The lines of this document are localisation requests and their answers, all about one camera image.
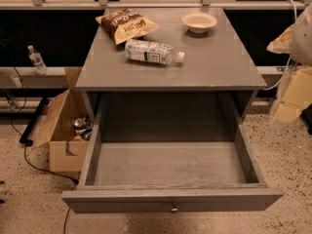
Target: white object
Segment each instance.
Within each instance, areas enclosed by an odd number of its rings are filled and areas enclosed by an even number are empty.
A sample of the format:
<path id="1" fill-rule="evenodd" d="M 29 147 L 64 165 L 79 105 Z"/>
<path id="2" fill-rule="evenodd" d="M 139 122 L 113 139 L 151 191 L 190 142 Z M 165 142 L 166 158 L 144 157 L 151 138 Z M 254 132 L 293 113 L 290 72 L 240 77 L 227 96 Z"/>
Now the white object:
<path id="1" fill-rule="evenodd" d="M 288 72 L 283 76 L 286 79 L 282 81 L 282 86 L 287 88 L 279 88 L 280 95 L 271 109 L 272 123 L 276 127 L 293 123 L 312 104 L 312 66 L 303 66 L 295 73 Z"/>
<path id="2" fill-rule="evenodd" d="M 130 39 L 125 47 L 126 58 L 140 61 L 170 64 L 183 62 L 184 52 L 174 51 L 174 47 L 166 43 L 156 43 Z"/>
<path id="3" fill-rule="evenodd" d="M 290 54 L 293 60 L 301 64 L 312 65 L 312 4 L 294 23 Z"/>
<path id="4" fill-rule="evenodd" d="M 213 15 L 203 12 L 185 14 L 181 19 L 188 26 L 188 30 L 196 34 L 206 33 L 217 23 Z"/>
<path id="5" fill-rule="evenodd" d="M 28 46 L 28 56 L 37 69 L 37 73 L 39 75 L 45 75 L 47 73 L 47 66 L 42 60 L 41 54 L 35 48 L 33 48 L 32 45 Z"/>

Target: cardboard box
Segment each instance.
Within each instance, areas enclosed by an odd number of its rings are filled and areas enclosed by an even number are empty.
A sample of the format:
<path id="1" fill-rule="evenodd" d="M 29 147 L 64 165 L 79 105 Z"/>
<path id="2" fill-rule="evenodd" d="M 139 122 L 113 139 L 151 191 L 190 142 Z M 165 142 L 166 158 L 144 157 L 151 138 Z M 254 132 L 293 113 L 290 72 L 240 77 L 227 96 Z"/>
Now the cardboard box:
<path id="1" fill-rule="evenodd" d="M 71 88 L 52 99 L 46 119 L 33 144 L 33 148 L 36 148 L 49 143 L 52 172 L 80 172 L 89 145 L 88 141 L 73 140 L 74 120 L 88 115 L 81 94 L 74 89 L 80 69 L 68 69 L 66 77 Z"/>

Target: bottle cap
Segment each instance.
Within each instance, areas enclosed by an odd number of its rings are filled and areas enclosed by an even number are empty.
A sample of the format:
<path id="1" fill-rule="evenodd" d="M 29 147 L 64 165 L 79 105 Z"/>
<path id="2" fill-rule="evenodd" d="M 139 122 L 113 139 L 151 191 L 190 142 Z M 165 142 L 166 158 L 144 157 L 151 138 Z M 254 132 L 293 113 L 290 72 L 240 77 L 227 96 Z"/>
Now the bottle cap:
<path id="1" fill-rule="evenodd" d="M 183 62 L 184 61 L 184 52 L 177 52 L 175 55 L 175 62 Z"/>

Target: box flap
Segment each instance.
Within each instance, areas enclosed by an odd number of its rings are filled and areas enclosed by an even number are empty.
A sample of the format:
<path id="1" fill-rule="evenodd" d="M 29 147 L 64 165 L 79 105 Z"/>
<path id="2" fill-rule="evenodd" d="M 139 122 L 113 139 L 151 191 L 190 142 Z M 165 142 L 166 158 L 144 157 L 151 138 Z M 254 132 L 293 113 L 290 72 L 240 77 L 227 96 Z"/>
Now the box flap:
<path id="1" fill-rule="evenodd" d="M 70 141 L 74 138 L 73 121 L 82 117 L 70 90 L 54 97 L 39 134 L 34 138 L 32 148 L 51 140 Z"/>
<path id="2" fill-rule="evenodd" d="M 87 117 L 88 116 L 88 112 L 86 109 L 86 105 L 85 102 L 83 101 L 81 92 L 76 90 L 76 83 L 77 80 L 79 78 L 80 72 L 81 72 L 82 67 L 66 67 L 65 68 L 65 74 L 66 74 L 66 79 L 68 82 L 68 86 L 70 89 L 70 92 L 76 102 L 77 108 L 80 112 L 80 114 L 82 115 L 82 117 Z"/>

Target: black wall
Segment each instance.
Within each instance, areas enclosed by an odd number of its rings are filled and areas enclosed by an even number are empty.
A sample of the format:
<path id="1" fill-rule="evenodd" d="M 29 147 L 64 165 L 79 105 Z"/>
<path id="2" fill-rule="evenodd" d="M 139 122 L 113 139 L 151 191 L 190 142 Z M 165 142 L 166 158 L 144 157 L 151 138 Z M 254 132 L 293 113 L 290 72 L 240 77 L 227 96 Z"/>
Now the black wall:
<path id="1" fill-rule="evenodd" d="M 293 10 L 225 11 L 257 66 L 286 65 L 289 55 L 266 51 L 268 44 L 294 23 Z"/>
<path id="2" fill-rule="evenodd" d="M 33 45 L 48 66 L 82 66 L 103 11 L 0 11 L 0 66 L 32 66 Z"/>

